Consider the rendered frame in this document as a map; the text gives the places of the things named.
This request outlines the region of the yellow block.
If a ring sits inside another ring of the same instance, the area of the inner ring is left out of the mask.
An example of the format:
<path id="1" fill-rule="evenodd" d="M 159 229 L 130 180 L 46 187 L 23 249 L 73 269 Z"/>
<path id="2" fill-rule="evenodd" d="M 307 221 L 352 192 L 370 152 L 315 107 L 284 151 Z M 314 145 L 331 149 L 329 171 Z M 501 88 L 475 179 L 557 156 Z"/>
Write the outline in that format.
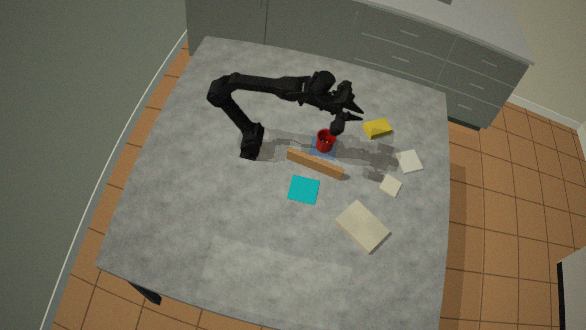
<path id="1" fill-rule="evenodd" d="M 385 118 L 379 118 L 363 124 L 363 128 L 370 140 L 384 135 L 390 135 L 392 131 Z"/>

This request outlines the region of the cream flat panel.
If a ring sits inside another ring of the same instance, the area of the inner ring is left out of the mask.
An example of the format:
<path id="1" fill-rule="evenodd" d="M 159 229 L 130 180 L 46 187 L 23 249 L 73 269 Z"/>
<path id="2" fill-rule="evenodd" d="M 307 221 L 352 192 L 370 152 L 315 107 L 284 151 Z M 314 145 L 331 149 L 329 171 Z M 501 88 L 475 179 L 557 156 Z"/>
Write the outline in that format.
<path id="1" fill-rule="evenodd" d="M 397 157 L 404 174 L 423 170 L 422 164 L 414 149 L 396 153 L 395 156 Z"/>

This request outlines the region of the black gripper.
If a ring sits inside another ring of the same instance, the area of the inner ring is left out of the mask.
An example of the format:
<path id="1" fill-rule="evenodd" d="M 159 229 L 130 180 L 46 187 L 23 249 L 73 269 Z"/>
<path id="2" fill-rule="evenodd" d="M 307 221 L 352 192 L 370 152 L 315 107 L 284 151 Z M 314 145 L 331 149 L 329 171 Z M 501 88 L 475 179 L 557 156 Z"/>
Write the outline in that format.
<path id="1" fill-rule="evenodd" d="M 349 86 L 352 85 L 352 82 L 343 80 L 343 82 L 341 82 L 337 86 L 336 91 L 339 91 L 341 89 L 342 84 L 344 84 L 344 83 Z M 362 121 L 363 120 L 361 117 L 350 114 L 349 111 L 345 113 L 345 112 L 343 112 L 343 109 L 342 109 L 342 111 L 339 111 L 339 110 L 333 108 L 333 106 L 329 103 L 330 98 L 333 99 L 334 95 L 332 94 L 332 92 L 327 92 L 324 96 L 324 100 L 323 100 L 322 104 L 317 108 L 319 108 L 318 110 L 320 110 L 320 111 L 322 111 L 322 110 L 328 111 L 328 112 L 330 112 L 331 115 L 336 114 L 335 120 L 330 123 L 330 127 L 329 127 L 329 130 L 330 130 L 329 132 L 333 136 L 337 136 L 338 134 L 340 135 L 344 132 L 345 121 L 352 121 L 352 120 Z M 354 111 L 354 112 L 357 112 L 360 114 L 364 113 L 364 111 L 361 110 L 354 102 L 351 107 L 349 107 L 349 108 L 346 107 L 345 109 L 348 109 L 348 110 L 351 110 L 351 111 Z"/>

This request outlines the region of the red cup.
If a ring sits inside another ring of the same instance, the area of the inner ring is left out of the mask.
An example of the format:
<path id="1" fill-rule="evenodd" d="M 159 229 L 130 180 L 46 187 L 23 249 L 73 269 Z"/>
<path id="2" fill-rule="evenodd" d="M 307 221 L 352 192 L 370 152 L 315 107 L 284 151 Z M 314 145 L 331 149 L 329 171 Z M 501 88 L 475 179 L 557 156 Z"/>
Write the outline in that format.
<path id="1" fill-rule="evenodd" d="M 336 136 L 333 136 L 328 128 L 319 130 L 317 133 L 316 147 L 322 153 L 330 152 L 336 140 Z M 324 142 L 322 142 L 324 140 Z M 328 143 L 326 143 L 328 141 Z"/>

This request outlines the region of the beige rectangular block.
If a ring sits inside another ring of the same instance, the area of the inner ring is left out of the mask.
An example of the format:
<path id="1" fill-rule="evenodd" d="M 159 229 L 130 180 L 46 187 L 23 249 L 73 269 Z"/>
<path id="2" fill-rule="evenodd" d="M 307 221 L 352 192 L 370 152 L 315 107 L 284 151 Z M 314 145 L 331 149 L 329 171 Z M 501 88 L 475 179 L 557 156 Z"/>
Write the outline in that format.
<path id="1" fill-rule="evenodd" d="M 391 175 L 386 175 L 378 189 L 395 198 L 401 185 L 402 183 L 399 180 L 393 178 Z"/>

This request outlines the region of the long wooden beam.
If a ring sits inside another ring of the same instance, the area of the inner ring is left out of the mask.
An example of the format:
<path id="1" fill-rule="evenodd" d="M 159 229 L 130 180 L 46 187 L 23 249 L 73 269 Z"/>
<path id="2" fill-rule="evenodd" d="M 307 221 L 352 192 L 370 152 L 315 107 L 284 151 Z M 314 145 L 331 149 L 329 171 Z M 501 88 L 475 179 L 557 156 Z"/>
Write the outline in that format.
<path id="1" fill-rule="evenodd" d="M 343 168 L 291 147 L 289 147 L 287 150 L 286 159 L 333 177 L 339 181 L 341 180 L 344 172 Z"/>

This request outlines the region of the beige flat block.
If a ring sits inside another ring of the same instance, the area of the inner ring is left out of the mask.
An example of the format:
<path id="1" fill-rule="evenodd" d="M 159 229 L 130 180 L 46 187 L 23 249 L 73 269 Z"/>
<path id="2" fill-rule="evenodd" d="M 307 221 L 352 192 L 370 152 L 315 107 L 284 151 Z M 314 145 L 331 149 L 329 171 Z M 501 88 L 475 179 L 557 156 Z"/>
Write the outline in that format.
<path id="1" fill-rule="evenodd" d="M 367 255 L 390 233 L 390 230 L 357 199 L 334 220 L 334 223 Z"/>

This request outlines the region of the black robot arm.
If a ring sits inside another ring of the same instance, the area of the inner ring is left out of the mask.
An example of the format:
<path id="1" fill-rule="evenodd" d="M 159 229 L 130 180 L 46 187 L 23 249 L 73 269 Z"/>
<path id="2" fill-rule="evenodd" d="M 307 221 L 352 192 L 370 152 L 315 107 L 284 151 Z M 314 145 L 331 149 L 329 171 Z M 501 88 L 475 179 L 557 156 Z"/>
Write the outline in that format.
<path id="1" fill-rule="evenodd" d="M 264 127 L 260 123 L 252 123 L 242 109 L 233 101 L 231 93 L 238 90 L 266 92 L 275 94 L 281 100 L 298 101 L 302 106 L 305 103 L 319 107 L 324 96 L 335 84 L 336 79 L 328 71 L 314 72 L 313 76 L 281 77 L 279 79 L 261 76 L 250 76 L 234 72 L 224 75 L 211 83 L 207 101 L 214 107 L 221 108 L 232 119 L 242 132 L 240 157 L 255 161 L 259 154 L 264 134 Z M 303 89 L 304 84 L 304 91 Z M 342 84 L 339 91 L 332 90 L 334 98 L 329 100 L 333 108 L 342 111 L 351 107 L 355 95 L 352 87 Z M 255 160 L 254 160 L 255 159 Z"/>

